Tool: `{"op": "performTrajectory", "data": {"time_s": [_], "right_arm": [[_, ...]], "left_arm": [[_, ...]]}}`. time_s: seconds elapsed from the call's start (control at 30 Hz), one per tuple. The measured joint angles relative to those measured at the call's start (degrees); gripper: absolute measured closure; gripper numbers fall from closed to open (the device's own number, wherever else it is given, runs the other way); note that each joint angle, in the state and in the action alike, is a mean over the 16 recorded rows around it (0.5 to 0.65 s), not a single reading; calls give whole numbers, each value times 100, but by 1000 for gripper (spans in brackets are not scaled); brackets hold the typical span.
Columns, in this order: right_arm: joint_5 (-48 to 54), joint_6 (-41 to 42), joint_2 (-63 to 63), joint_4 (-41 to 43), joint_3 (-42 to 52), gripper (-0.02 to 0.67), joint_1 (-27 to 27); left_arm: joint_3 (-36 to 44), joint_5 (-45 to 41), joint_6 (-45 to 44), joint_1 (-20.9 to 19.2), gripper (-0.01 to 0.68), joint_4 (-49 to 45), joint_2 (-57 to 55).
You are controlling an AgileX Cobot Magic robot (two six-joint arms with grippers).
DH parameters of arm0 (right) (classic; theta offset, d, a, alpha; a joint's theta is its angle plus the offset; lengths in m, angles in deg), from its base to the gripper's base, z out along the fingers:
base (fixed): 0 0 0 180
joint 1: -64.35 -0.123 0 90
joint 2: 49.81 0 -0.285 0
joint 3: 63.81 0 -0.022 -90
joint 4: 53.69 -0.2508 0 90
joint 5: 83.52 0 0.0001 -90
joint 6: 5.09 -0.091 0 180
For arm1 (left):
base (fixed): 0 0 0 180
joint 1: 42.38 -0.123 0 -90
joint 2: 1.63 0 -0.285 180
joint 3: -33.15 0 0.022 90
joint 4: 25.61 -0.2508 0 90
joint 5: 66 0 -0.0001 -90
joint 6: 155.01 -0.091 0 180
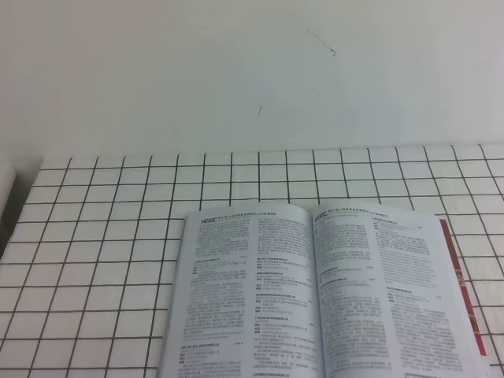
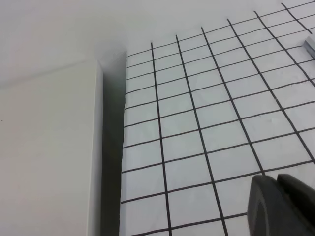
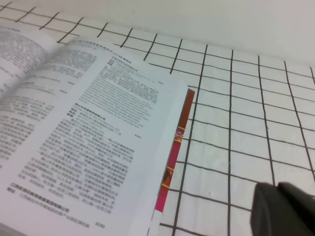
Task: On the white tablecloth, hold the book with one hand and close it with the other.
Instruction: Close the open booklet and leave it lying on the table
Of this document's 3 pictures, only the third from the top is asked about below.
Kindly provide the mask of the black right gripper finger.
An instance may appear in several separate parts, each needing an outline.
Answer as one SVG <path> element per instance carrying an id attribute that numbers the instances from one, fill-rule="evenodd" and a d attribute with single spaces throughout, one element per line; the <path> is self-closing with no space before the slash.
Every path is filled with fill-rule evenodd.
<path id="1" fill-rule="evenodd" d="M 315 198 L 288 182 L 258 183 L 250 223 L 254 236 L 313 236 Z"/>

